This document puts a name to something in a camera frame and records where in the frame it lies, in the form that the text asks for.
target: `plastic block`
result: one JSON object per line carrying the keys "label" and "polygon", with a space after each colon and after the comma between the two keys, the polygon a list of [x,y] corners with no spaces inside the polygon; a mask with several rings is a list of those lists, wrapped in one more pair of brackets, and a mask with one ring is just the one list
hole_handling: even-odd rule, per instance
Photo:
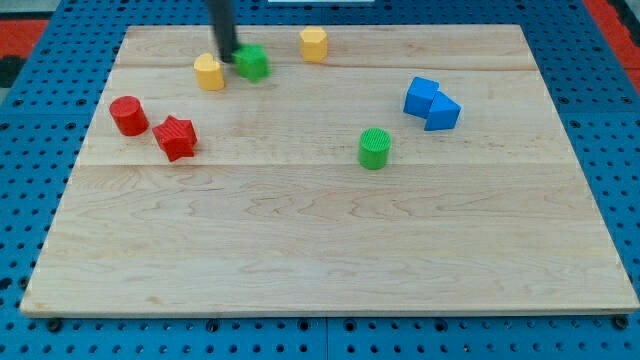
{"label": "plastic block", "polygon": [[269,76],[269,59],[262,45],[242,44],[233,53],[238,75],[255,83]]}
{"label": "plastic block", "polygon": [[320,62],[327,56],[327,33],[320,26],[307,26],[300,32],[300,55],[306,62]]}
{"label": "plastic block", "polygon": [[149,127],[140,100],[134,96],[122,96],[115,99],[109,106],[109,112],[122,135],[140,135]]}
{"label": "plastic block", "polygon": [[220,90],[224,88],[224,77],[220,62],[210,53],[205,53],[196,58],[193,63],[196,72],[198,86],[203,90]]}
{"label": "plastic block", "polygon": [[436,81],[414,77],[409,90],[407,90],[403,111],[426,119],[438,87],[440,84]]}
{"label": "plastic block", "polygon": [[453,129],[460,115],[460,105],[451,100],[447,95],[438,91],[424,126],[425,131]]}
{"label": "plastic block", "polygon": [[378,170],[387,164],[391,136],[379,128],[370,128],[360,135],[358,162],[365,169]]}
{"label": "plastic block", "polygon": [[193,146],[198,142],[191,120],[180,120],[169,115],[161,125],[153,128],[153,135],[169,161],[193,157]]}

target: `wooden board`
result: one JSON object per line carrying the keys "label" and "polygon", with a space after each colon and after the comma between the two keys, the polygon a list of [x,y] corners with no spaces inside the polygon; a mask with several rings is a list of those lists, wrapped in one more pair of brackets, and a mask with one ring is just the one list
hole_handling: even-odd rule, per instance
{"label": "wooden board", "polygon": [[[272,76],[192,64],[208,27],[132,27],[35,273],[29,316],[245,317],[625,313],[638,300],[518,26],[242,27]],[[414,76],[464,107],[453,131],[402,113]],[[121,136],[117,96],[152,125],[189,118],[194,158]],[[356,160],[368,127],[389,165]]]}

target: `blue block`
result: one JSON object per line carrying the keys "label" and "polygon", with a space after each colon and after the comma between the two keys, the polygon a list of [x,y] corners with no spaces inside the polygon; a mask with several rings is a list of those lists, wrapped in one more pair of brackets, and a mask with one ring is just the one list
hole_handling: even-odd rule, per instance
{"label": "blue block", "polygon": [[435,81],[414,77],[409,90],[407,90],[403,111],[426,119],[439,86],[440,84]]}
{"label": "blue block", "polygon": [[453,129],[456,126],[461,109],[460,105],[456,104],[455,101],[438,91],[431,104],[431,109],[429,109],[429,116],[427,116],[424,130]]}

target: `green hexagonal block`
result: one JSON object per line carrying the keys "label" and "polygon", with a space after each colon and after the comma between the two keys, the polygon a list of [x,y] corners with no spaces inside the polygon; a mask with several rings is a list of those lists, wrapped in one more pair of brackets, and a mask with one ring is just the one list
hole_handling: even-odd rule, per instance
{"label": "green hexagonal block", "polygon": [[269,58],[262,45],[241,44],[233,53],[238,75],[255,83],[269,76]]}

